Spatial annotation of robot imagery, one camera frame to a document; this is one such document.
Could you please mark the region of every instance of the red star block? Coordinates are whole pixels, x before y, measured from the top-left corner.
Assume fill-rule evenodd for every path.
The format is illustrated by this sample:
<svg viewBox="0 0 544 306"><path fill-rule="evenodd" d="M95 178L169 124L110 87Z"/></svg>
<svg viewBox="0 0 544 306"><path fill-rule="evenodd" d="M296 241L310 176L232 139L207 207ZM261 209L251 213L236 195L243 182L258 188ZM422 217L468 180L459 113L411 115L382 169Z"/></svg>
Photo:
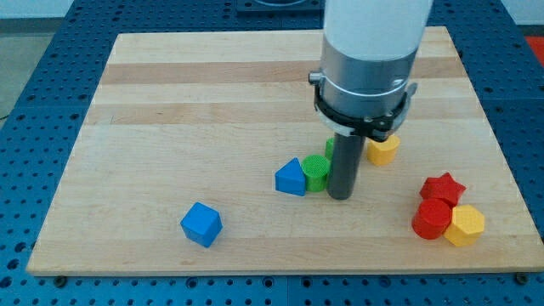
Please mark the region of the red star block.
<svg viewBox="0 0 544 306"><path fill-rule="evenodd" d="M427 178L419 194L423 200L440 199L451 208L457 206L459 198L467 188L457 183L451 174L445 173L439 178Z"/></svg>

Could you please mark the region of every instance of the blue triangular prism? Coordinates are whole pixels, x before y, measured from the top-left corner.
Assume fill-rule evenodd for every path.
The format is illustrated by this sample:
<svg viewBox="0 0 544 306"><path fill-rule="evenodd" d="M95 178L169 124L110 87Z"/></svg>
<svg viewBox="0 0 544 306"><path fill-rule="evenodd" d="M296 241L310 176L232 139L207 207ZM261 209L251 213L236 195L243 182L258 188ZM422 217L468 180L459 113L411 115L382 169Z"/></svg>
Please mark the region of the blue triangular prism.
<svg viewBox="0 0 544 306"><path fill-rule="evenodd" d="M298 158L293 158L275 173L275 189L297 196L306 193L306 178Z"/></svg>

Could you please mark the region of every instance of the red cylinder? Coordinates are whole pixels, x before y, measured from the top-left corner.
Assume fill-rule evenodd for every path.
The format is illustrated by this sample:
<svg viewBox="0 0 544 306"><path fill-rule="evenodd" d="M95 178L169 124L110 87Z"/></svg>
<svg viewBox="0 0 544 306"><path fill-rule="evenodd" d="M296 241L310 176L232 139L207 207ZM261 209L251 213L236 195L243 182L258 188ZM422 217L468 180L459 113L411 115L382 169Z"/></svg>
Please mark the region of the red cylinder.
<svg viewBox="0 0 544 306"><path fill-rule="evenodd" d="M416 234L425 239L439 238L451 222L451 209L438 199L423 200L411 220Z"/></svg>

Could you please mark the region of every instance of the yellow cube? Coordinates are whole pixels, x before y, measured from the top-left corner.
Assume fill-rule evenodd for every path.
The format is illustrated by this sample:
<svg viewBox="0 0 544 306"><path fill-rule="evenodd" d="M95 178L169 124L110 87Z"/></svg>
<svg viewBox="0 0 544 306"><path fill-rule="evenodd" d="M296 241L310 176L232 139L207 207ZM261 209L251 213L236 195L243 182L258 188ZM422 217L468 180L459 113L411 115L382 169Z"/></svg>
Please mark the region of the yellow cube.
<svg viewBox="0 0 544 306"><path fill-rule="evenodd" d="M485 228L485 216L472 205L453 207L450 226L444 237L456 247L469 246L476 242Z"/></svg>
<svg viewBox="0 0 544 306"><path fill-rule="evenodd" d="M389 136L382 143L369 140L368 148L366 149L366 158L376 166L387 165L394 160L399 145L400 138L396 135Z"/></svg>

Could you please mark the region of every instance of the blue pegboard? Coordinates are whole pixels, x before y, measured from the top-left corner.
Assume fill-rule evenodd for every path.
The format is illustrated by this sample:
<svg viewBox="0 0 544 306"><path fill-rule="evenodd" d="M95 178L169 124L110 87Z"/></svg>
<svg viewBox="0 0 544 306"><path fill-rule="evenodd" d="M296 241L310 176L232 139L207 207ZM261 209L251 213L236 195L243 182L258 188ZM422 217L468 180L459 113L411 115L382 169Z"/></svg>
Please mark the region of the blue pegboard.
<svg viewBox="0 0 544 306"><path fill-rule="evenodd" d="M447 26L543 235L543 69L499 0L435 0L429 24ZM324 275L75 277L57 288L25 272L118 33L321 27L319 13L238 15L230 0L76 0L0 131L0 305L544 304L542 273L524 285L513 274Z"/></svg>

